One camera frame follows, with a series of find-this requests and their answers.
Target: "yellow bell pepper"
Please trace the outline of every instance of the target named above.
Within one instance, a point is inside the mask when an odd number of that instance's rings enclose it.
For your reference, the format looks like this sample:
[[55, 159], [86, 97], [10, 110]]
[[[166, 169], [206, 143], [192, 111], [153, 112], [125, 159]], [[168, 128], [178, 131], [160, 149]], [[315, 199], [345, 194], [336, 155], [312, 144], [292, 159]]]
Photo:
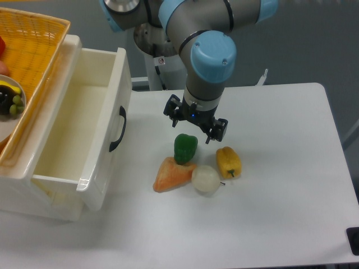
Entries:
[[230, 147], [218, 149], [216, 160], [223, 178], [234, 178], [241, 174], [242, 163], [237, 153]]

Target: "blue joint cap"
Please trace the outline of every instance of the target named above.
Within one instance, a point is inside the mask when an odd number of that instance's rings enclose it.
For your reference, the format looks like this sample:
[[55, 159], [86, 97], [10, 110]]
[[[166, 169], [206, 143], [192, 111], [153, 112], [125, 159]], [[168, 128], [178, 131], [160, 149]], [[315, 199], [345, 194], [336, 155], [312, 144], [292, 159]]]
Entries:
[[260, 12], [257, 22], [272, 17], [278, 9], [278, 0], [261, 0]]
[[105, 2], [104, 0], [99, 0], [100, 2], [100, 6], [102, 8], [103, 13], [105, 13], [106, 19], [108, 21], [108, 24], [110, 24], [110, 27], [112, 29], [112, 31], [116, 32], [121, 32], [123, 31], [118, 24], [112, 19], [112, 16], [110, 14], [110, 12], [108, 11], [108, 9], [105, 6]]
[[182, 4], [185, 0], [164, 0], [161, 4], [158, 12], [159, 20], [163, 29], [167, 33], [167, 23], [176, 10], [176, 8]]
[[237, 49], [233, 40], [219, 31], [198, 36], [191, 48], [191, 63], [197, 75], [210, 83], [229, 79], [234, 70]]

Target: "white plate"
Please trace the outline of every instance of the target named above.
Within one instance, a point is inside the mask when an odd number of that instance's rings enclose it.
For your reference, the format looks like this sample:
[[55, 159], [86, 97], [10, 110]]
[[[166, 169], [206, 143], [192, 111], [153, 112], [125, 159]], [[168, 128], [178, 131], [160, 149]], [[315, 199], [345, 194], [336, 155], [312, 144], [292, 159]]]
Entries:
[[[5, 81], [10, 85], [19, 87], [21, 89], [22, 91], [21, 100], [24, 103], [24, 106], [26, 106], [26, 96], [20, 84], [17, 83], [12, 78], [3, 75], [0, 75], [0, 80]], [[21, 118], [21, 115], [22, 113], [17, 115], [16, 118], [10, 117], [9, 115], [0, 115], [0, 144], [13, 132], [13, 130], [15, 129], [17, 123]]]

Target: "white storage cabinet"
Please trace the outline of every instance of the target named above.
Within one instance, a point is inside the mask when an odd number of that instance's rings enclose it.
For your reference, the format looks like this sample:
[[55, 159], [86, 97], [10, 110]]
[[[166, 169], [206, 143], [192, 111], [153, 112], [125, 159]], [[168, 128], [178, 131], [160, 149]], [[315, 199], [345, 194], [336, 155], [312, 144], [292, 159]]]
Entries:
[[132, 90], [126, 51], [82, 49], [67, 35], [42, 105], [11, 156], [0, 164], [0, 209], [77, 220], [101, 208], [121, 154]]

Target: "toy vegetable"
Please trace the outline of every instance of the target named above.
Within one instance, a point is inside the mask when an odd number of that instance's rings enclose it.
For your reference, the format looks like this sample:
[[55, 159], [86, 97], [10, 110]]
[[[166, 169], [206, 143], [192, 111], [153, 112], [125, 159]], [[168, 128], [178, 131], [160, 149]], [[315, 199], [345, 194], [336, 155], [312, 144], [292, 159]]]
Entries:
[[191, 180], [192, 172], [196, 167], [192, 163], [179, 165], [173, 157], [165, 158], [158, 170], [153, 190], [163, 192], [183, 185]]
[[189, 162], [195, 156], [198, 139], [195, 136], [189, 136], [181, 133], [174, 140], [174, 159], [183, 165]]
[[193, 186], [202, 192], [212, 192], [220, 185], [219, 174], [208, 165], [200, 165], [192, 172]]
[[232, 148], [224, 147], [218, 149], [216, 159], [218, 169], [223, 178], [234, 178], [241, 174], [241, 159]]

